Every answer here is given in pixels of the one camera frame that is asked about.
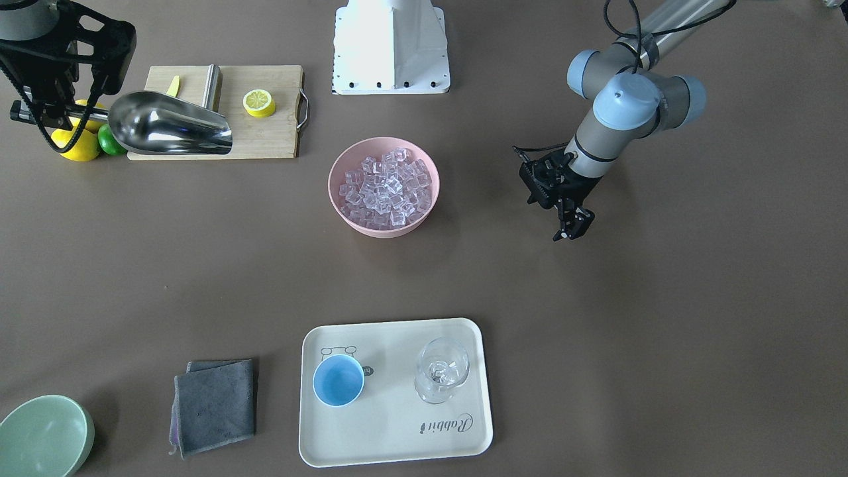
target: dish towel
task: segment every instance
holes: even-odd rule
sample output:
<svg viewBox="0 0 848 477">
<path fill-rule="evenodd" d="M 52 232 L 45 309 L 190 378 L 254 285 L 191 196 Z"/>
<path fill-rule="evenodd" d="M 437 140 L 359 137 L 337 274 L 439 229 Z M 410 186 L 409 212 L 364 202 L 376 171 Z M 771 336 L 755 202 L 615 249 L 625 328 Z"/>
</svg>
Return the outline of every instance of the dish towel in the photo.
<svg viewBox="0 0 848 477">
<path fill-rule="evenodd" d="M 186 458 L 256 434 L 253 361 L 192 361 L 174 377 L 171 454 Z"/>
</svg>

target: tray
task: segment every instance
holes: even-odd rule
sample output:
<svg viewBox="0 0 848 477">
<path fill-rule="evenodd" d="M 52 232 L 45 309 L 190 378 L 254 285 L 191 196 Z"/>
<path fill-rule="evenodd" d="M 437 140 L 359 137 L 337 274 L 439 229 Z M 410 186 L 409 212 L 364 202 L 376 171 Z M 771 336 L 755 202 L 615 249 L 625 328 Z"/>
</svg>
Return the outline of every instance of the tray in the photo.
<svg viewBox="0 0 848 477">
<path fill-rule="evenodd" d="M 415 390 L 416 358 L 439 336 L 458 340 L 471 371 L 453 398 L 427 404 Z M 346 353 L 365 368 L 365 388 L 345 407 L 312 390 L 325 356 Z M 335 467 L 480 454 L 492 443 L 492 413 L 480 328 L 467 318 L 320 326 L 304 339 L 300 376 L 300 457 Z"/>
<path fill-rule="evenodd" d="M 176 95 L 189 103 L 201 104 L 208 66 L 152 66 L 144 89 L 164 93 L 174 76 L 180 77 Z M 137 154 L 131 160 L 228 160 L 280 159 L 298 156 L 298 108 L 304 69 L 300 65 L 221 66 L 217 111 L 232 129 L 230 154 Z M 276 112 L 267 118 L 254 118 L 242 106 L 244 94 L 265 89 L 274 98 Z"/>
</svg>

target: cutting board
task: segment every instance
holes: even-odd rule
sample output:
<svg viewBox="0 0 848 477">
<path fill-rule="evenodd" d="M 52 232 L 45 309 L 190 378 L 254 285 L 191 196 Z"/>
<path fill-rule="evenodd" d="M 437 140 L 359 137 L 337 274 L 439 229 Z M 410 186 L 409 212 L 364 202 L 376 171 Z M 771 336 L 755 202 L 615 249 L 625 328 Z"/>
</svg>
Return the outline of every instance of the cutting board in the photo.
<svg viewBox="0 0 848 477">
<path fill-rule="evenodd" d="M 174 76 L 180 77 L 176 95 L 190 103 L 201 104 L 206 86 L 204 66 L 153 66 L 144 89 L 164 93 Z M 131 160 L 229 160 L 280 159 L 298 155 L 298 107 L 304 69 L 300 65 L 221 66 L 221 84 L 217 111 L 226 117 L 232 129 L 230 154 L 137 154 Z M 254 118 L 242 106 L 244 95 L 252 89 L 264 89 L 274 98 L 276 112 L 267 118 Z"/>
</svg>

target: bowl of ice cubes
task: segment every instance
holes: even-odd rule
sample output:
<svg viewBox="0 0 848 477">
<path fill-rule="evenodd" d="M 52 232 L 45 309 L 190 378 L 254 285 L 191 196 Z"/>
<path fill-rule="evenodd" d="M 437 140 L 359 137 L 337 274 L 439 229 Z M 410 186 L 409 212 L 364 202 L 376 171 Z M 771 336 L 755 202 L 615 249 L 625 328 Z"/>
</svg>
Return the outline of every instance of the bowl of ice cubes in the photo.
<svg viewBox="0 0 848 477">
<path fill-rule="evenodd" d="M 350 146 L 327 180 L 336 212 L 355 230 L 379 239 L 421 225 L 436 204 L 438 186 L 430 156 L 396 137 L 372 137 Z"/>
</svg>

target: pink bowl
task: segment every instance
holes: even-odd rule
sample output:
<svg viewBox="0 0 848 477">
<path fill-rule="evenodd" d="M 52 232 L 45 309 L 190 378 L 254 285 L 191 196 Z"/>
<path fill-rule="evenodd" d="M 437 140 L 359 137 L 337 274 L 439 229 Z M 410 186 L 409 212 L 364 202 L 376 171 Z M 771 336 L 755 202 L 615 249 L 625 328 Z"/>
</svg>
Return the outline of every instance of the pink bowl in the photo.
<svg viewBox="0 0 848 477">
<path fill-rule="evenodd" d="M 344 173 L 358 169 L 362 160 L 366 156 L 370 155 L 379 158 L 383 154 L 395 148 L 407 148 L 414 158 L 423 160 L 424 164 L 427 166 L 427 172 L 430 173 L 431 182 L 430 195 L 432 196 L 432 203 L 430 204 L 430 208 L 424 212 L 422 218 L 401 228 L 395 228 L 394 230 L 373 230 L 353 223 L 350 219 L 344 216 L 341 211 L 341 207 L 344 205 L 344 197 L 338 194 L 338 188 L 344 184 Z M 430 159 L 430 156 L 427 155 L 423 149 L 413 143 L 396 137 L 372 137 L 371 139 L 359 141 L 353 146 L 345 149 L 345 151 L 338 156 L 338 159 L 336 159 L 336 162 L 332 165 L 332 168 L 330 169 L 330 177 L 327 179 L 327 192 L 330 194 L 330 202 L 332 203 L 333 208 L 336 209 L 338 215 L 358 232 L 362 232 L 369 237 L 377 237 L 378 239 L 399 237 L 405 233 L 412 232 L 416 227 L 421 225 L 421 223 L 424 222 L 424 219 L 430 215 L 430 210 L 432 210 L 432 208 L 436 205 L 436 199 L 438 198 L 438 186 L 438 171 L 436 170 L 436 165 L 433 164 L 432 159 Z"/>
</svg>

